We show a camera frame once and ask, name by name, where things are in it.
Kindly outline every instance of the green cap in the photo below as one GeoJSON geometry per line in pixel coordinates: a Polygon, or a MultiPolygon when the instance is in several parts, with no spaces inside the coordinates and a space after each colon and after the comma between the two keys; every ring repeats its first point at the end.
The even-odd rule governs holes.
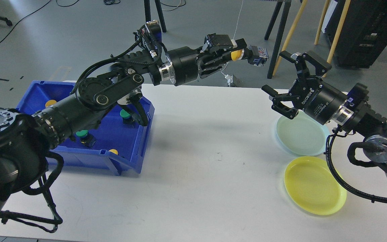
{"type": "Polygon", "coordinates": [[[120,111],[120,116],[121,116],[122,118],[130,118],[130,117],[131,117],[131,115],[130,115],[127,111],[125,111],[124,109],[122,109],[122,110],[120,111]]]}
{"type": "Polygon", "coordinates": [[[76,132],[76,135],[79,137],[79,138],[84,138],[88,135],[89,131],[87,130],[80,130],[79,132],[76,132]]]}

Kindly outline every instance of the bottle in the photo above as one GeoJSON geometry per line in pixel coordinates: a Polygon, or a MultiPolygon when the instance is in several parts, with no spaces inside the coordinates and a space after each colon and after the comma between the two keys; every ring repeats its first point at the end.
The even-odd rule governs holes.
{"type": "Polygon", "coordinates": [[[120,116],[122,117],[123,119],[123,124],[134,124],[134,119],[131,117],[131,115],[125,111],[124,109],[122,109],[120,111],[120,116]]]}
{"type": "Polygon", "coordinates": [[[80,130],[79,132],[76,132],[76,135],[80,138],[80,143],[84,144],[86,147],[92,148],[96,142],[95,137],[87,130],[80,130]]]}

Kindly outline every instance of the plate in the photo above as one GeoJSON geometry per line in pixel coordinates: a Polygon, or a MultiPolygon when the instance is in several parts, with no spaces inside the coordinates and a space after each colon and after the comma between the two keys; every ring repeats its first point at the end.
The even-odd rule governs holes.
{"type": "Polygon", "coordinates": [[[283,146],[297,155],[314,156],[325,151],[329,136],[327,126],[320,125],[304,112],[299,112],[292,120],[281,116],[275,129],[283,146]]]}
{"type": "Polygon", "coordinates": [[[284,181],[292,200],[310,213],[330,215],[346,202],[347,191],[332,176],[327,162],[317,157],[303,156],[291,161],[284,181]]]}

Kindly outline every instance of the cable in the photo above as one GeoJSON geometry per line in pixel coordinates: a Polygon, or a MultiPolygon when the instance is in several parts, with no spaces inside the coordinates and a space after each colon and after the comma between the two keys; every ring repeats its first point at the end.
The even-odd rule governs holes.
{"type": "Polygon", "coordinates": [[[113,5],[113,4],[120,4],[120,0],[116,2],[117,0],[104,0],[105,5],[113,5]]]}
{"type": "Polygon", "coordinates": [[[46,4],[44,4],[42,7],[40,7],[39,9],[33,11],[32,13],[26,15],[26,16],[23,17],[21,20],[19,20],[19,22],[17,22],[17,23],[13,26],[13,28],[10,30],[10,32],[8,32],[8,34],[0,41],[0,43],[2,43],[2,42],[6,39],[6,37],[8,37],[8,35],[14,30],[14,28],[15,28],[22,20],[24,20],[26,17],[28,17],[28,16],[30,16],[30,15],[32,15],[32,14],[38,12],[40,9],[42,9],[42,8],[44,8],[46,5],[48,5],[51,1],[52,1],[52,0],[49,0],[49,1],[48,1],[46,4]]]}
{"type": "Polygon", "coordinates": [[[358,189],[355,189],[353,188],[351,185],[349,185],[348,183],[346,183],[343,178],[341,178],[341,176],[337,173],[337,171],[335,170],[334,168],[334,165],[332,164],[332,160],[331,160],[331,150],[332,150],[332,144],[334,143],[334,140],[336,137],[341,137],[340,135],[338,135],[338,132],[340,132],[341,130],[341,126],[339,125],[337,127],[337,129],[334,131],[334,134],[332,135],[329,135],[327,137],[327,143],[326,143],[326,151],[325,151],[325,155],[327,157],[327,164],[328,164],[328,168],[332,174],[332,176],[334,176],[334,178],[336,179],[336,181],[342,186],[344,187],[347,191],[349,191],[350,193],[353,193],[355,194],[356,196],[360,196],[361,198],[364,198],[364,199],[368,199],[368,200],[371,200],[371,202],[383,202],[383,203],[387,203],[387,198],[385,197],[380,197],[380,196],[376,196],[376,195],[372,195],[372,194],[368,194],[368,193],[365,193],[365,192],[362,192],[362,191],[359,191],[358,189]]]}
{"type": "Polygon", "coordinates": [[[238,19],[237,19],[237,25],[235,26],[235,32],[234,32],[234,38],[235,39],[235,34],[237,32],[237,28],[238,28],[238,20],[240,20],[240,14],[241,14],[241,10],[243,9],[243,3],[244,3],[244,0],[241,1],[241,8],[240,8],[240,12],[238,13],[238,19]]]}
{"type": "Polygon", "coordinates": [[[16,213],[16,212],[11,212],[9,210],[5,210],[5,211],[0,211],[0,218],[2,219],[1,222],[3,224],[6,224],[7,221],[9,219],[11,219],[11,220],[14,220],[16,222],[20,222],[22,224],[30,225],[33,227],[38,227],[38,228],[40,228],[48,233],[55,233],[58,230],[58,225],[61,224],[63,222],[63,220],[60,217],[60,215],[58,214],[58,212],[56,211],[56,204],[53,201],[52,194],[50,193],[49,187],[50,187],[51,183],[53,183],[53,181],[59,175],[60,171],[62,170],[64,162],[63,162],[62,156],[60,156],[57,153],[53,153],[51,151],[49,151],[47,153],[46,157],[53,158],[53,159],[57,160],[58,167],[49,175],[49,179],[46,178],[46,174],[43,174],[43,176],[40,179],[38,179],[38,184],[40,185],[40,187],[37,190],[39,190],[40,193],[42,193],[42,195],[44,196],[44,199],[47,203],[47,206],[50,208],[50,211],[53,214],[53,219],[39,217],[39,216],[33,216],[33,215],[29,215],[29,214],[24,214],[24,213],[16,213]],[[27,222],[24,219],[35,221],[35,222],[40,222],[40,223],[45,223],[45,224],[53,224],[53,229],[49,230],[44,226],[34,224],[32,222],[27,222]]]}
{"type": "Polygon", "coordinates": [[[183,4],[181,4],[181,1],[182,1],[182,0],[180,0],[180,3],[179,3],[177,6],[167,5],[167,4],[164,4],[164,3],[161,3],[161,2],[160,2],[160,3],[161,3],[162,5],[164,5],[164,6],[174,7],[173,9],[163,9],[162,11],[170,12],[170,11],[176,10],[176,9],[178,9],[178,8],[183,7],[184,5],[186,5],[186,0],[184,0],[184,3],[183,3],[183,4]]]}
{"type": "Polygon", "coordinates": [[[102,61],[99,61],[95,64],[93,64],[92,66],[89,66],[81,75],[80,77],[77,79],[77,82],[76,84],[74,85],[73,89],[71,90],[70,92],[70,95],[73,94],[74,92],[76,92],[78,86],[80,85],[80,82],[84,79],[84,78],[87,78],[92,72],[94,72],[95,70],[97,70],[98,68],[104,66],[104,65],[107,65],[107,64],[110,64],[110,63],[114,63],[114,62],[117,62],[117,59],[120,58],[121,56],[123,55],[126,55],[128,52],[132,51],[135,47],[137,47],[137,45],[141,42],[141,40],[137,40],[130,48],[128,48],[127,50],[125,50],[122,54],[116,56],[116,57],[113,57],[113,58],[110,58],[110,59],[106,59],[106,60],[102,60],[102,61]]]}
{"type": "Polygon", "coordinates": [[[72,5],[76,4],[78,1],[79,1],[79,0],[75,1],[75,2],[74,2],[73,4],[71,4],[71,5],[59,5],[58,0],[56,0],[56,4],[57,4],[58,6],[60,6],[60,7],[71,7],[72,5]]]}
{"type": "MultiPolygon", "coordinates": [[[[177,6],[173,6],[173,5],[168,5],[168,4],[165,4],[165,3],[161,3],[162,5],[164,6],[167,6],[167,7],[177,7],[177,6]]],[[[179,7],[183,7],[184,5],[186,5],[186,0],[184,0],[184,4],[183,5],[180,5],[179,7]]]]}
{"type": "MultiPolygon", "coordinates": [[[[236,32],[237,32],[238,21],[240,20],[240,14],[241,14],[241,9],[243,9],[243,3],[244,3],[244,0],[241,2],[241,8],[240,8],[240,12],[238,13],[237,25],[235,26],[234,38],[233,38],[233,39],[235,39],[235,34],[236,34],[236,32]]],[[[222,75],[225,77],[225,79],[228,77],[228,75],[224,74],[223,71],[226,69],[227,66],[228,66],[228,63],[225,63],[225,67],[221,70],[221,73],[222,73],[222,75]]]]}

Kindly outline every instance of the tripod leg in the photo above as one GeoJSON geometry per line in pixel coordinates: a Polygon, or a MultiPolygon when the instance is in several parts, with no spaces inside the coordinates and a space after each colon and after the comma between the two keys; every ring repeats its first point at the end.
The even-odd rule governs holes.
{"type": "MultiPolygon", "coordinates": [[[[286,48],[288,47],[289,41],[291,41],[292,34],[294,33],[295,28],[296,28],[297,25],[298,25],[298,22],[299,22],[299,20],[300,20],[300,18],[301,18],[302,13],[304,12],[304,8],[305,8],[306,5],[307,5],[307,0],[304,0],[304,1],[302,2],[302,4],[301,4],[301,7],[300,7],[300,9],[299,9],[299,11],[298,11],[298,13],[297,13],[297,15],[296,15],[296,17],[295,17],[295,20],[294,20],[294,22],[293,22],[291,28],[289,29],[288,35],[287,35],[287,37],[286,37],[286,40],[285,40],[284,43],[283,43],[283,46],[282,46],[282,50],[281,50],[281,51],[286,50],[286,48]]],[[[282,57],[279,56],[278,59],[277,59],[277,63],[275,64],[275,67],[274,67],[273,75],[275,75],[275,72],[277,72],[278,66],[280,65],[280,62],[281,62],[281,61],[282,61],[282,57]]]]}
{"type": "Polygon", "coordinates": [[[152,17],[150,16],[150,1],[144,0],[144,12],[146,13],[146,22],[149,22],[152,20],[152,17]]]}
{"type": "Polygon", "coordinates": [[[273,78],[275,62],[276,62],[278,54],[279,54],[280,44],[282,41],[283,32],[285,30],[286,20],[288,19],[290,7],[291,7],[291,2],[285,2],[285,5],[283,7],[282,18],[280,20],[280,25],[278,26],[277,37],[275,38],[273,55],[272,55],[271,61],[270,61],[270,68],[268,69],[268,74],[267,74],[268,79],[273,78]]]}
{"type": "Polygon", "coordinates": [[[273,30],[273,26],[274,26],[275,20],[277,19],[278,12],[280,11],[282,3],[283,2],[277,2],[277,5],[275,5],[275,9],[274,9],[273,15],[271,16],[271,21],[270,21],[270,24],[268,25],[267,32],[265,33],[264,40],[268,40],[268,38],[270,37],[270,33],[273,30]]]}
{"type": "Polygon", "coordinates": [[[159,0],[155,0],[155,3],[156,3],[156,9],[158,10],[159,21],[161,22],[162,32],[165,33],[166,26],[165,26],[165,21],[164,21],[164,15],[162,12],[161,2],[159,0]]]}

